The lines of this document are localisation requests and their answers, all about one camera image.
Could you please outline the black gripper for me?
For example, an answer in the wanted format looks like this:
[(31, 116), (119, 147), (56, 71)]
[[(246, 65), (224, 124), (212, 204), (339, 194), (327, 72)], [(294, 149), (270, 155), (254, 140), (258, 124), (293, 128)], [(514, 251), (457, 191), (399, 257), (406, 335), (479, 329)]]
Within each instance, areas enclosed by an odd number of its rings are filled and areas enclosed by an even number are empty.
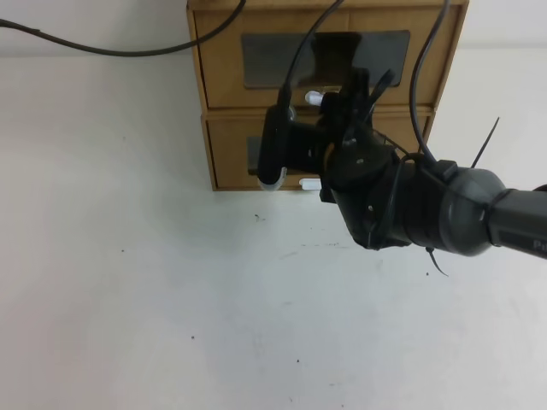
[(292, 169), (320, 177), (320, 199), (338, 206), (354, 242), (368, 250), (410, 245), (394, 229), (402, 161), (372, 127), (393, 79), (388, 69), (369, 94), (368, 70), (354, 67), (339, 93), (325, 93), (315, 125), (292, 123)]

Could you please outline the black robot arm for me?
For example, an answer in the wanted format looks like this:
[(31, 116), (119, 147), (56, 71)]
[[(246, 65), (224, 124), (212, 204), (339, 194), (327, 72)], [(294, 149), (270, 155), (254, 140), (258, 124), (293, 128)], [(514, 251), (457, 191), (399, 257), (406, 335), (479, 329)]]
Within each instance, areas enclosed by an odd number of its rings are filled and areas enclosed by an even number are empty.
[(289, 166), (319, 175), (321, 200), (337, 205), (357, 244), (545, 257), (545, 188), (514, 190), (485, 169), (428, 162), (374, 130), (372, 113), (368, 74), (356, 70), (322, 98), (317, 124), (290, 124)]

